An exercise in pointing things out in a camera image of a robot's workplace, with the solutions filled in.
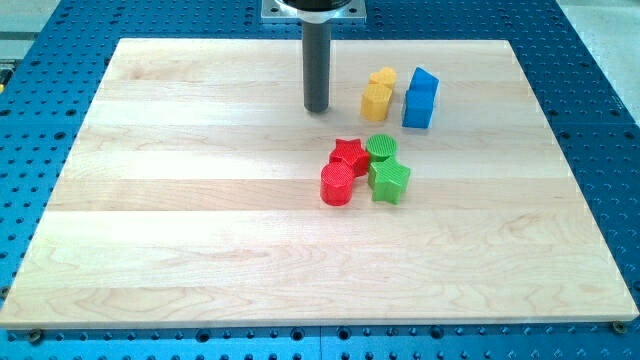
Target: green block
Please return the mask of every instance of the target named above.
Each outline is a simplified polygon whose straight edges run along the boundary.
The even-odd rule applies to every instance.
[[[382,162],[372,162],[369,167],[369,186],[373,189],[373,201],[397,204],[400,195],[407,190],[411,169],[399,164],[394,157]]]
[[[385,161],[396,155],[398,143],[389,135],[377,134],[367,140],[366,149],[369,152],[370,162]]]

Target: metal mounting plate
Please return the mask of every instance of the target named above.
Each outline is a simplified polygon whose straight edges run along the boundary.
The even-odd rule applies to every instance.
[[[299,21],[296,10],[279,0],[262,0],[260,17],[263,24],[288,24]],[[332,21],[337,23],[364,23],[366,20],[367,8],[365,0],[351,0],[347,6],[338,10]]]

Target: metal pole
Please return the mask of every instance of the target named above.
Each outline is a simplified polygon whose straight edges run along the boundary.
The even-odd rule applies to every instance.
[[[314,113],[329,107],[331,23],[302,22],[304,107]]]

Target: mounting hole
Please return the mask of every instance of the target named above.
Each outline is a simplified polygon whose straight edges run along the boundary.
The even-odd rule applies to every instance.
[[[4,300],[7,298],[7,296],[9,295],[9,289],[11,289],[8,286],[3,286],[0,288],[0,299]]]
[[[622,321],[612,322],[611,328],[613,329],[613,332],[615,332],[616,334],[623,335],[627,333],[627,325]]]
[[[347,327],[339,327],[338,328],[338,339],[346,341],[351,337],[351,330]]]
[[[293,328],[293,330],[291,330],[291,340],[300,341],[302,339],[304,339],[304,330],[301,328]]]
[[[27,333],[27,341],[31,344],[38,344],[44,339],[44,332],[42,329],[33,329]]]
[[[441,326],[434,325],[429,330],[429,335],[431,335],[431,338],[436,340],[442,339],[444,336],[444,329]]]
[[[200,343],[205,343],[211,339],[211,332],[206,329],[200,329],[196,333],[196,341]]]

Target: wooden board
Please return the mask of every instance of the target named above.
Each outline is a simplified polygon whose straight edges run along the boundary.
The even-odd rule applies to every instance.
[[[8,328],[629,320],[637,308],[511,47],[335,41],[331,110],[297,41],[125,39],[0,313]],[[400,125],[416,65],[430,130]],[[368,75],[399,73],[389,118]],[[336,138],[387,133],[397,206],[325,205]]]

